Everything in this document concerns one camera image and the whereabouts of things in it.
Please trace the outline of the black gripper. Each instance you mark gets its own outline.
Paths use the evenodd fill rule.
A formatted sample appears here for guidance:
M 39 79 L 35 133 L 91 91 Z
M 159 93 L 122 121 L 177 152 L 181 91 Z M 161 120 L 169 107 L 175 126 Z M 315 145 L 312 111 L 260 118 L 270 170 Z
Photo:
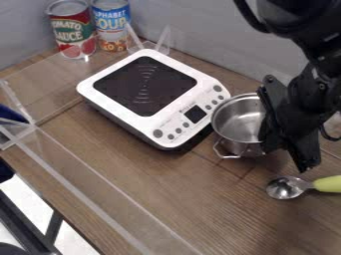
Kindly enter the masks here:
M 333 115 L 333 110 L 319 101 L 305 107 L 305 98 L 297 94 L 300 82 L 292 80 L 289 86 L 273 77 L 264 78 L 257 89 L 265 117 L 258 138 L 265 153 L 288 148 L 296 167 L 301 173 L 321 163 L 319 129 Z

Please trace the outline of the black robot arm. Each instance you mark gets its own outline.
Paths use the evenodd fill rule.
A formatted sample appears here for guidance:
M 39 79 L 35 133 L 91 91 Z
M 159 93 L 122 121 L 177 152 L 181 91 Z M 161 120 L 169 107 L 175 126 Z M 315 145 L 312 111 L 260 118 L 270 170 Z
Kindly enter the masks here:
M 262 149 L 285 149 L 301 172 L 321 163 L 324 124 L 341 111 L 341 0 L 233 0 L 248 24 L 290 40 L 308 64 L 288 84 L 266 76 L 257 90 L 266 114 Z

